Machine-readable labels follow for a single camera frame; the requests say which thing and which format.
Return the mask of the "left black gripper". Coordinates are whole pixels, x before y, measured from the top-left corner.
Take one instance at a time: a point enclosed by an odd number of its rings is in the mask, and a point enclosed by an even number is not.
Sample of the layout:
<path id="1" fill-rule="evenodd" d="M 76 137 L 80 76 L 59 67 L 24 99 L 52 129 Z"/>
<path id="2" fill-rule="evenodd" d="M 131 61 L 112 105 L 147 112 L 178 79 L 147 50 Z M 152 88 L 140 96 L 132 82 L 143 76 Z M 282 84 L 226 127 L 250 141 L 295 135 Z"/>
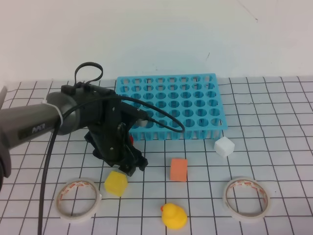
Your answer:
<path id="1" fill-rule="evenodd" d="M 61 93 L 67 100 L 63 113 L 84 104 L 64 119 L 61 135 L 87 127 L 85 140 L 93 146 L 95 157 L 109 166 L 119 166 L 128 176 L 132 176 L 137 167 L 145 170 L 148 160 L 130 140 L 134 106 L 121 101 L 114 90 L 81 82 L 74 86 L 63 85 Z"/>

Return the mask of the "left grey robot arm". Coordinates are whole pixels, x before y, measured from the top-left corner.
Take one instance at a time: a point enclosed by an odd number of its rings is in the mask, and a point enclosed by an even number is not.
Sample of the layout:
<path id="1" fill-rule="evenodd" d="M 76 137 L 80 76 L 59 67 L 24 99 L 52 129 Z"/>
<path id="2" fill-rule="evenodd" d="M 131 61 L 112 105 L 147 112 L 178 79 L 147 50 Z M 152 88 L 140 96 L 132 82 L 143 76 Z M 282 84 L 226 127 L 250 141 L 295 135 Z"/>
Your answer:
<path id="1" fill-rule="evenodd" d="M 46 103 L 3 109 L 0 112 L 0 176 L 11 174 L 10 149 L 39 137 L 55 128 L 60 115 L 84 103 L 64 119 L 58 135 L 88 128 L 85 140 L 93 155 L 109 166 L 132 176 L 148 161 L 133 146 L 130 128 L 147 113 L 120 99 L 114 90 L 81 83 L 77 88 L 63 85 L 61 91 L 49 93 Z"/>

